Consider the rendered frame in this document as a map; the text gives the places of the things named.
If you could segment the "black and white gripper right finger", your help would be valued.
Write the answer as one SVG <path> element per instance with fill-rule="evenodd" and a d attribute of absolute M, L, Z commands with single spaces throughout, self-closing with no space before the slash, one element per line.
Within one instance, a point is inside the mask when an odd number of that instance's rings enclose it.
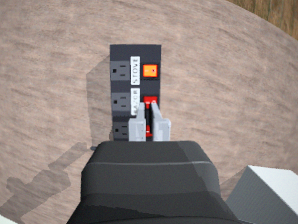
<path fill-rule="evenodd" d="M 149 130 L 152 141 L 170 141 L 169 119 L 162 119 L 156 103 L 149 103 Z"/>

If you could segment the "dark grey power strip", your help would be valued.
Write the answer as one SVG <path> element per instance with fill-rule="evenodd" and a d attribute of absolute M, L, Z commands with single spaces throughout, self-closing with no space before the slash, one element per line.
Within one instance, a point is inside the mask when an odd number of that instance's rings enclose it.
<path fill-rule="evenodd" d="M 110 45 L 113 141 L 129 141 L 128 121 L 136 118 L 139 103 L 147 103 L 146 141 L 152 141 L 149 103 L 157 103 L 160 111 L 160 84 L 161 45 Z"/>

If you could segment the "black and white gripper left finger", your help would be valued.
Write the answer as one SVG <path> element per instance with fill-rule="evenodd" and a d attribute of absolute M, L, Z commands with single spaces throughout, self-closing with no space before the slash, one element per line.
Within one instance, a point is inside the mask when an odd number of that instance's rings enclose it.
<path fill-rule="evenodd" d="M 145 114 L 145 119 L 144 119 Z M 146 133 L 146 103 L 139 103 L 136 119 L 128 121 L 128 138 L 129 141 L 145 141 Z"/>

